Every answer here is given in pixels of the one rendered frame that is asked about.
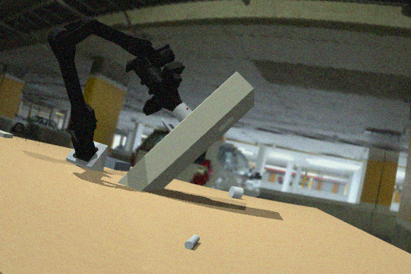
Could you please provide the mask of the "grey cylinder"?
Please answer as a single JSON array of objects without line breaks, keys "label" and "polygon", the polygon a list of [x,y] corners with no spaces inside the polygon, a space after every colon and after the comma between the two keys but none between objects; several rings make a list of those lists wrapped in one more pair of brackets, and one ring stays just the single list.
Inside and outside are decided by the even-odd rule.
[{"label": "grey cylinder", "polygon": [[191,249],[200,240],[198,235],[193,235],[188,241],[185,242],[185,247]]},{"label": "grey cylinder", "polygon": [[230,188],[229,197],[235,197],[235,198],[241,199],[242,195],[243,195],[242,188],[239,188],[236,186],[232,186]]}]

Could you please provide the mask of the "light blue tray with dark grey rim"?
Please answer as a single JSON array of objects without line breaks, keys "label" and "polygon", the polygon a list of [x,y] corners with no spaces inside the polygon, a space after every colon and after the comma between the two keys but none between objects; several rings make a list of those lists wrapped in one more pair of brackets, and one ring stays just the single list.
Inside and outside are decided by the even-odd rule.
[{"label": "light blue tray with dark grey rim", "polygon": [[129,171],[131,164],[128,162],[123,162],[118,159],[114,159],[111,157],[106,157],[105,166],[106,168],[111,168],[114,170],[126,170]]}]

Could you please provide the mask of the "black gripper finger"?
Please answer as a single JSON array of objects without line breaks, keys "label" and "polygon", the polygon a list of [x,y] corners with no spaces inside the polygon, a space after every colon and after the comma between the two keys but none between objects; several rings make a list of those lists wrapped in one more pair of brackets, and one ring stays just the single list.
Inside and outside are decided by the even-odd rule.
[{"label": "black gripper finger", "polygon": [[156,99],[153,106],[160,106],[162,108],[168,109],[169,111],[173,111],[176,108],[176,105],[172,103],[172,101],[167,97]]},{"label": "black gripper finger", "polygon": [[160,92],[169,98],[176,106],[182,103],[177,87],[179,80],[171,81],[163,85]]}]

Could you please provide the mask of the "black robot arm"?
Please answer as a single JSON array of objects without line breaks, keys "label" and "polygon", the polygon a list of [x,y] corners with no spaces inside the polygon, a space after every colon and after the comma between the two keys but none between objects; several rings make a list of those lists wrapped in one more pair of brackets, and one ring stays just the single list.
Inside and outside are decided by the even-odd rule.
[{"label": "black robot arm", "polygon": [[71,104],[71,122],[68,132],[77,159],[88,162],[98,151],[94,145],[94,130],[97,128],[94,109],[84,101],[77,69],[74,62],[75,45],[89,35],[94,34],[112,43],[118,44],[137,58],[127,61],[126,72],[134,70],[140,78],[141,73],[149,66],[164,67],[174,61],[175,55],[170,44],[163,43],[153,48],[151,41],[142,37],[126,34],[100,23],[92,17],[85,17],[64,26],[53,28],[48,35],[48,43],[59,62],[61,74],[66,85]]}]

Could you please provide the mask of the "white cylinder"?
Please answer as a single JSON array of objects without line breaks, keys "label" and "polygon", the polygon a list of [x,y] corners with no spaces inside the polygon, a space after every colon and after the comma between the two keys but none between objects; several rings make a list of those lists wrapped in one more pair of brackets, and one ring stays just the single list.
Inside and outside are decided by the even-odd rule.
[{"label": "white cylinder", "polygon": [[191,112],[185,103],[181,103],[172,111],[172,114],[181,123]]}]

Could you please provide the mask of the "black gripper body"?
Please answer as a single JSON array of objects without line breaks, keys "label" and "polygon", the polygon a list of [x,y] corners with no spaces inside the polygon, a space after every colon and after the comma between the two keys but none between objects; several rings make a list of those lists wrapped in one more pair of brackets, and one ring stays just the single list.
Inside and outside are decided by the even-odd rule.
[{"label": "black gripper body", "polygon": [[173,74],[181,74],[184,69],[185,66],[180,61],[176,61],[172,63],[167,63],[163,67],[163,70],[161,68],[157,68],[156,66],[149,66],[141,73],[140,84],[146,85],[148,87],[149,95],[154,94],[152,99],[147,100],[145,106],[143,107],[143,112],[147,116],[161,110],[162,107],[153,106],[156,99],[165,97],[165,95],[163,95],[160,92],[160,90],[162,89],[164,84],[171,81],[176,81]]}]

